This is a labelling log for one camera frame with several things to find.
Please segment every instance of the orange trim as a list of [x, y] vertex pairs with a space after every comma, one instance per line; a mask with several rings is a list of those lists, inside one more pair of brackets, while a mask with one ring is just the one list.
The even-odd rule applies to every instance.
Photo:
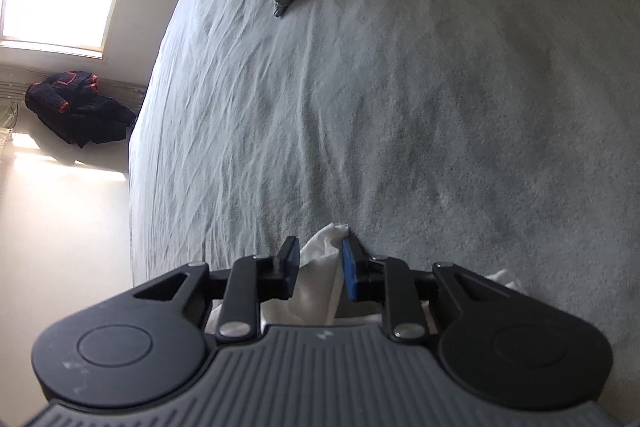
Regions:
[[67, 71], [67, 73], [71, 75], [71, 78], [66, 82], [63, 82], [62, 80], [59, 80], [59, 81], [56, 82], [56, 84], [58, 84], [59, 86], [68, 86], [69, 84], [71, 84], [76, 79], [76, 74], [75, 73], [71, 73], [71, 71]]

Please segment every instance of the black jacket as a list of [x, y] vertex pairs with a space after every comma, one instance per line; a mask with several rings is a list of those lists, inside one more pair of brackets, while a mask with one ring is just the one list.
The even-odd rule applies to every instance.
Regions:
[[24, 101], [50, 130], [80, 147], [123, 140], [136, 119], [127, 107], [98, 94], [98, 78], [86, 71], [54, 74], [33, 84]]

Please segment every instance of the white cloth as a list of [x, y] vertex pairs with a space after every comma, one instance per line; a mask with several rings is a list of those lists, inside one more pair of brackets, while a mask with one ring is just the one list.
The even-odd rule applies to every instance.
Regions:
[[[300, 267], [293, 296], [287, 301], [272, 299], [262, 304], [262, 324], [294, 324], [330, 326], [344, 324], [379, 323], [382, 316], [335, 318], [344, 283], [340, 262], [340, 242], [349, 235], [349, 226], [331, 223], [314, 235], [300, 251], [300, 259], [309, 260]], [[509, 270], [500, 270], [487, 277], [520, 293], [526, 292]], [[422, 305], [427, 321], [432, 323], [428, 303]], [[213, 310], [206, 331], [214, 331], [220, 307]]]

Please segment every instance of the floor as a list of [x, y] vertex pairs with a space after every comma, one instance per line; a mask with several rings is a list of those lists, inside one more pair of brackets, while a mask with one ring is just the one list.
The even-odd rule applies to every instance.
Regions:
[[45, 400], [31, 345], [51, 323], [131, 286], [128, 142], [71, 146], [24, 106], [0, 158], [0, 420]]

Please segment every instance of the gray bed sheet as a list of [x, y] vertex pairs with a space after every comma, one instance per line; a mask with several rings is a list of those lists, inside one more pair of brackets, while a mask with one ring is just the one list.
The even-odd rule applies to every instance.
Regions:
[[640, 0], [180, 0], [132, 138], [136, 283], [348, 223], [508, 267], [614, 345], [640, 417]]

